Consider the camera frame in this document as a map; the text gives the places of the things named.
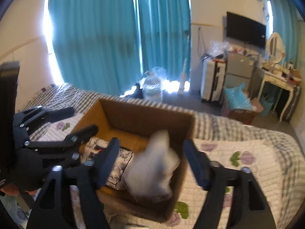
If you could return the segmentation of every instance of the beige wall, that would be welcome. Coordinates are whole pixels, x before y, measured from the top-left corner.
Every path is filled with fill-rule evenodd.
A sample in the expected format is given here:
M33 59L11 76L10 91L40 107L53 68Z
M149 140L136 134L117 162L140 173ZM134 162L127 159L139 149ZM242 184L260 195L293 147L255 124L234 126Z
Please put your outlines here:
M45 0L14 0L0 21L0 64L20 61L16 108L53 83L43 33Z
M305 22L299 21L300 24L300 51L299 51L299 70L303 77L303 82L300 84L302 94L296 111L292 117L291 124L295 131L301 135L305 141Z
M191 0L192 6L192 58L191 90L199 90L201 84L202 64L199 58L204 53L201 48L197 53L198 28L207 48L211 40L224 40L224 17L227 11L240 14L264 23L263 2L258 0Z

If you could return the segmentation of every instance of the plaid bed sheet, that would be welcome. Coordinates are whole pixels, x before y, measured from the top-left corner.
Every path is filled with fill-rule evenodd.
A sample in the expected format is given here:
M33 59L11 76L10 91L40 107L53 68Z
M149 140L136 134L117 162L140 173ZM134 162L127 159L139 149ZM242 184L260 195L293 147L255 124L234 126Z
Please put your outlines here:
M305 197L305 159L297 142L285 133L245 126L238 121L206 113L198 113L163 103L141 99L124 99L97 92L84 91L65 83L62 86L49 86L38 92L22 110L37 105L46 109L74 107L77 113L85 113L99 98L120 100L140 106L159 107L191 113L196 119L194 138L205 140L245 141L264 139L274 146L283 172L282 209L278 228L285 228L295 216ZM43 136L49 124L43 125L31 135L31 140Z

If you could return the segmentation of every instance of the floor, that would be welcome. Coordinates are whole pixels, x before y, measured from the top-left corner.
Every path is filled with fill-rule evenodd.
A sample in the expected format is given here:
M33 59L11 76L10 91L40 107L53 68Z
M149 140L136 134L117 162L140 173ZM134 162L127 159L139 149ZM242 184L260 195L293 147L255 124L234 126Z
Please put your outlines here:
M202 102L199 92L184 92L183 95L177 93L163 93L163 102L175 106L192 109L198 112L204 112L221 116L221 106L218 103ZM279 122L277 114L270 112L266 117L257 116L252 122L253 126L265 128L274 131L287 133L295 138L299 143L293 127L288 122Z

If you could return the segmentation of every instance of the cardboard box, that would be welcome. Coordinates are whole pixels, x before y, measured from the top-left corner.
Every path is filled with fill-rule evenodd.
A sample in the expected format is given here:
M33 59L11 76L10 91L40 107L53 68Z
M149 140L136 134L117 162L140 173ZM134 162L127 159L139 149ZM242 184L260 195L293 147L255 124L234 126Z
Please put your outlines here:
M222 115L230 119L240 121L246 125L251 125L254 118L258 116L260 112L263 111L264 109L264 107L260 104L259 100L257 98L254 98L253 100L250 101L250 103L256 107L256 111L243 110L243 109L234 109L232 111L229 111L229 103L224 92L223 92L223 96L224 96L224 104L222 106Z
M104 186L97 191L100 201L121 213L157 222L167 221L179 197L187 160L183 155L183 141L191 139L195 118L191 114L135 105L108 99L98 100L75 126L74 131L95 124L99 127L97 137L110 141L112 137L120 140L122 147L131 151L143 151L149 137L158 130L167 129L170 147L176 151L181 163L174 171L170 187L173 196L168 201L153 203L148 200L137 202L127 190L114 190Z

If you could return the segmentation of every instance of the blue curtain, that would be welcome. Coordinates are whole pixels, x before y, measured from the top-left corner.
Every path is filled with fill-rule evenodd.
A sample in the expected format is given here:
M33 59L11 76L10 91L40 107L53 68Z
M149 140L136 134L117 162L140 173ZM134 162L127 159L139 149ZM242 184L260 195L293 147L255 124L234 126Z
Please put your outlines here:
M280 34L286 48L286 56L282 60L292 60L297 68L299 53L299 23L296 7L292 0L269 0L273 14L273 32Z
M141 79L133 0L49 0L65 82L118 95Z
M179 80L186 59L189 74L189 0L136 0L136 3L143 70L161 66L170 80Z

